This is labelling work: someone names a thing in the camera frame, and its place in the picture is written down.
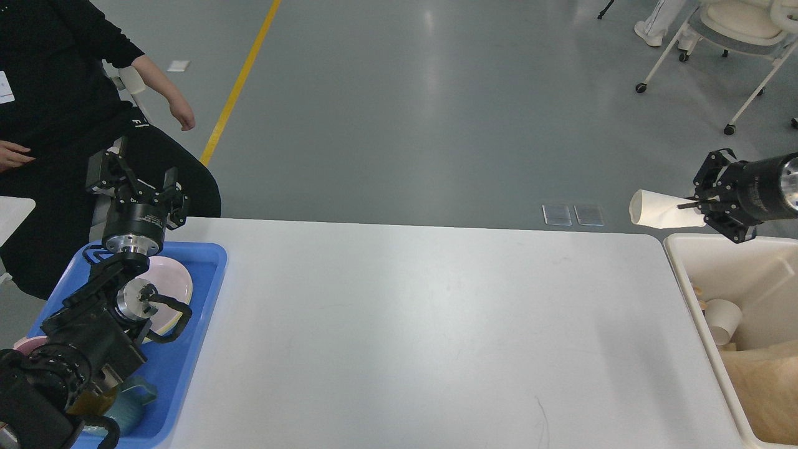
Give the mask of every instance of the human hand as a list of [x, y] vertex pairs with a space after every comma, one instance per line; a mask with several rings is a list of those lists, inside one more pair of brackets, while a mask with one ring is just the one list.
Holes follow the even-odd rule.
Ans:
[[28, 162], [34, 161], [33, 157], [26, 156], [30, 148], [25, 148], [8, 141], [0, 141], [0, 173], [6, 170], [22, 167]]
[[180, 129], [188, 131], [194, 128], [196, 122], [194, 121], [194, 111], [185, 98], [177, 98], [169, 102], [169, 112], [177, 119], [182, 125]]

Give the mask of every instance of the white bin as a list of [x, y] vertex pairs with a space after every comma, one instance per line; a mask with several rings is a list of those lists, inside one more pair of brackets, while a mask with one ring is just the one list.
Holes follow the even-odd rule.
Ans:
[[742, 320], [732, 338], [738, 351], [798, 340], [798, 240], [757, 237], [734, 244], [723, 236], [673, 234], [665, 250], [743, 442], [798, 449], [753, 434], [691, 285], [703, 291], [703, 300], [722, 298], [740, 307]]

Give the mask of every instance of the plate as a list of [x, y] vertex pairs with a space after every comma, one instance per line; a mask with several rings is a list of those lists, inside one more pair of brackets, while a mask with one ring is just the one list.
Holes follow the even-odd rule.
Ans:
[[[158, 293], [164, 296], [171, 296], [181, 303], [188, 304], [192, 300], [192, 275], [177, 260], [163, 256], [152, 256], [149, 258], [150, 268], [146, 273], [137, 277], [145, 279], [150, 284], [155, 285]], [[158, 312], [150, 318], [152, 330], [159, 335], [169, 332], [175, 327], [180, 318], [180, 312], [171, 309], [166, 304], [157, 304]]]

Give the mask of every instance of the id badge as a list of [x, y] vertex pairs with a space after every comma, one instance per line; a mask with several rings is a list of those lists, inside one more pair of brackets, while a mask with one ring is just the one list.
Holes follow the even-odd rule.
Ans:
[[11, 103], [14, 101], [14, 92], [11, 91], [11, 85], [8, 83], [6, 72], [0, 70], [0, 105], [3, 103]]

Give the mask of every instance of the blue tray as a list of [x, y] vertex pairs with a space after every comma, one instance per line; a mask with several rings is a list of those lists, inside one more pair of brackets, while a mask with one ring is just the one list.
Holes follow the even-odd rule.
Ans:
[[[88, 280], [89, 264], [83, 260], [81, 253], [82, 250], [69, 263], [64, 276], [28, 332], [28, 337], [44, 335], [39, 328], [41, 322], [57, 312], [64, 298]], [[176, 341], [167, 344], [146, 343], [141, 347], [148, 361], [136, 373], [158, 387], [158, 399], [145, 408], [139, 426], [120, 438], [117, 446], [120, 449], [150, 449], [172, 432], [186, 397], [227, 264], [224, 248], [210, 243], [165, 242], [160, 256], [178, 260], [191, 273], [194, 289], [190, 305], [193, 316]], [[82, 433], [73, 447], [94, 449], [101, 440], [100, 437]]]

